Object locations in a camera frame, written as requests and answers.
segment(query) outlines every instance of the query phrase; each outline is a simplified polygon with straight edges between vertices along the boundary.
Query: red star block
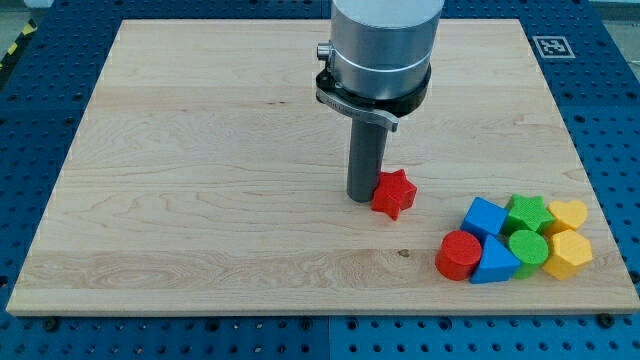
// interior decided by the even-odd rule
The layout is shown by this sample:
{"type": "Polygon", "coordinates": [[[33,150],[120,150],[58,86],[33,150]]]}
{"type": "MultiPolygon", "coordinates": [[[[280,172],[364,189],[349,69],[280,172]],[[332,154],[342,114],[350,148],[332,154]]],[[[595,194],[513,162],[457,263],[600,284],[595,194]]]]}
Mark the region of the red star block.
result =
{"type": "Polygon", "coordinates": [[[371,210],[383,211],[393,220],[398,219],[400,210],[413,205],[418,188],[407,180],[404,170],[394,173],[380,173],[380,182],[373,193],[371,210]]]}

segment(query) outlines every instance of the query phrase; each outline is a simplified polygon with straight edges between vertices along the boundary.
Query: blue cube block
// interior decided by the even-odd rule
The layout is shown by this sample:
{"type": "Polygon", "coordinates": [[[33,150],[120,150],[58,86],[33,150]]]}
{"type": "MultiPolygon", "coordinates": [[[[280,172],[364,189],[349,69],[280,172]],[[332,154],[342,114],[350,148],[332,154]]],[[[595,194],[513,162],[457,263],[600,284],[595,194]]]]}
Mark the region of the blue cube block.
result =
{"type": "Polygon", "coordinates": [[[476,197],[471,203],[460,230],[473,234],[481,243],[487,235],[497,236],[509,211],[483,198],[476,197]]]}
{"type": "Polygon", "coordinates": [[[492,235],[485,238],[482,258],[469,281],[472,284],[507,281],[520,267],[515,257],[492,235]]]}

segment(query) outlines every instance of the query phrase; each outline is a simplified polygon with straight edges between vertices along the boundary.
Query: wood grain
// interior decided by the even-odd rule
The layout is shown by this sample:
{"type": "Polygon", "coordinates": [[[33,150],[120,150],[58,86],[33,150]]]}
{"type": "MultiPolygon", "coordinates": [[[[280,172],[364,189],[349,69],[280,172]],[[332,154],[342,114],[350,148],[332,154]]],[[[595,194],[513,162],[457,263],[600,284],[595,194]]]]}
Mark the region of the wood grain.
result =
{"type": "Polygon", "coordinates": [[[8,310],[638,310],[517,21],[442,21],[428,98],[389,136],[384,169],[405,168],[419,188],[397,222],[344,193],[350,122],[314,96],[314,46],[327,38],[323,21],[124,21],[8,310]],[[435,253],[473,197],[504,205],[514,192],[584,201],[593,263],[566,282],[442,278],[435,253]]]}

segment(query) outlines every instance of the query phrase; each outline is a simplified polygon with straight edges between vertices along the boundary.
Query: blue perforated table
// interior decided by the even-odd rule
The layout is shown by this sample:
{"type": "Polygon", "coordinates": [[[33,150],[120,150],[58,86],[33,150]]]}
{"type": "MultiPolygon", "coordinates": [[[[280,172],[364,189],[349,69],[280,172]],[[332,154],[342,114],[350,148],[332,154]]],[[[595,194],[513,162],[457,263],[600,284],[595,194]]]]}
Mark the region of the blue perforated table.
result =
{"type": "MultiPolygon", "coordinates": [[[[0,92],[3,309],[122,19],[329,16],[329,1],[315,0],[57,1],[0,92]]],[[[632,278],[640,280],[640,85],[596,13],[583,0],[450,0],[443,16],[520,19],[632,278]]],[[[637,314],[168,320],[2,312],[0,359],[635,358],[639,329],[637,314]]]]}

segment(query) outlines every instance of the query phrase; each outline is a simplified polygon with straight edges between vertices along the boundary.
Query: toy block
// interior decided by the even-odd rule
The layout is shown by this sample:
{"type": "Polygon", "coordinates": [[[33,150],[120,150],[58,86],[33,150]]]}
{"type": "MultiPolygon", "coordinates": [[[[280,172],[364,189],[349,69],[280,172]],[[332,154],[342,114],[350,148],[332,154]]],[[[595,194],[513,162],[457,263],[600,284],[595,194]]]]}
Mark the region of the toy block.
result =
{"type": "Polygon", "coordinates": [[[514,279],[526,279],[549,257],[549,246],[542,235],[531,230],[518,230],[511,234],[507,242],[509,250],[520,260],[520,267],[513,274],[514,279]]]}
{"type": "Polygon", "coordinates": [[[520,260],[493,235],[488,235],[482,246],[482,258],[471,275],[472,284],[509,280],[520,267],[520,260]]]}
{"type": "Polygon", "coordinates": [[[442,240],[440,251],[436,255],[436,268],[447,279],[464,280],[482,257],[482,246],[472,234],[456,230],[448,233],[442,240]]]}
{"type": "Polygon", "coordinates": [[[558,280],[577,275],[593,260],[591,242],[574,230],[552,235],[549,252],[542,269],[558,280]]]}
{"type": "Polygon", "coordinates": [[[506,209],[476,197],[462,221],[460,230],[470,232],[483,243],[487,235],[496,236],[500,233],[507,214],[506,209]]]}
{"type": "Polygon", "coordinates": [[[393,220],[398,219],[400,210],[413,206],[418,188],[407,180],[404,170],[380,173],[378,187],[373,193],[371,210],[385,212],[393,220]]]}
{"type": "Polygon", "coordinates": [[[547,210],[556,218],[544,232],[548,237],[565,230],[577,230],[587,221],[589,214],[587,205],[579,200],[566,203],[562,201],[552,201],[551,204],[547,206],[547,210]]]}
{"type": "Polygon", "coordinates": [[[501,230],[506,236],[518,230],[531,230],[542,234],[555,221],[553,215],[545,209],[542,196],[526,197],[513,194],[506,209],[509,210],[509,214],[501,230]]]}

